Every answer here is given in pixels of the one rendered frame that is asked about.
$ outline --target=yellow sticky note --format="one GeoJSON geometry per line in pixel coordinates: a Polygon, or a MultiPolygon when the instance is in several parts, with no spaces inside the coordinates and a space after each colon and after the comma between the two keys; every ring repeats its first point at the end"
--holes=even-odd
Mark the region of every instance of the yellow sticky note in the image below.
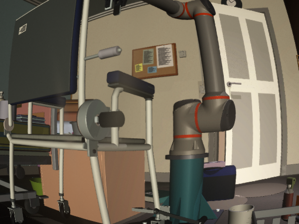
{"type": "Polygon", "coordinates": [[[142,63],[135,65],[135,72],[142,72],[142,71],[143,71],[142,63]]]}

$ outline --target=door panel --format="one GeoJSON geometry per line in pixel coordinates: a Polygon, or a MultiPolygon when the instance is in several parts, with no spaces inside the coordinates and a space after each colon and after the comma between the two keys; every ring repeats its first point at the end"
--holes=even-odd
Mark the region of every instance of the door panel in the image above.
{"type": "Polygon", "coordinates": [[[271,39],[264,14],[215,4],[226,92],[236,121],[226,132],[226,164],[236,184],[280,175],[281,110],[271,39]],[[227,82],[242,83],[228,87],[227,82]]]}

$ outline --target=clock face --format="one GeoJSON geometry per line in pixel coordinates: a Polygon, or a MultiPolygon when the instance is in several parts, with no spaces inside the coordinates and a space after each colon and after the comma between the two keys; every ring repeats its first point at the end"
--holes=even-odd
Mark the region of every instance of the clock face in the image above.
{"type": "Polygon", "coordinates": [[[221,4],[242,8],[242,2],[241,0],[221,0],[221,4]]]}

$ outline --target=red bottle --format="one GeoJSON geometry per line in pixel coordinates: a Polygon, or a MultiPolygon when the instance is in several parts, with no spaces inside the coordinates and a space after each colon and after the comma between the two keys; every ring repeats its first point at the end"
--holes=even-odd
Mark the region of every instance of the red bottle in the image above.
{"type": "MultiPolygon", "coordinates": [[[[287,178],[287,188],[284,193],[283,208],[293,206],[293,198],[294,198],[293,187],[294,187],[295,182],[296,182],[296,178],[294,178],[294,177],[287,178]]],[[[289,216],[291,216],[291,215],[282,216],[282,220],[288,221],[289,216]]]]}

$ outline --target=wooden cabinet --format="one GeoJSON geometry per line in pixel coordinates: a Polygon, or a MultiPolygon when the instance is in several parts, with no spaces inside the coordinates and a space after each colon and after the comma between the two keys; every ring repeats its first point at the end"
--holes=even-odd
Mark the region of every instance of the wooden cabinet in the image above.
{"type": "MultiPolygon", "coordinates": [[[[78,101],[67,101],[64,120],[76,121],[70,118],[76,117],[72,113],[77,110],[78,101]]],[[[111,223],[139,214],[132,208],[145,207],[144,151],[99,152],[98,158],[111,223]]],[[[45,206],[58,210],[59,171],[52,165],[40,167],[43,194],[49,196],[45,206]]],[[[64,199],[69,201],[71,215],[103,223],[85,151],[64,150],[64,199]]]]}

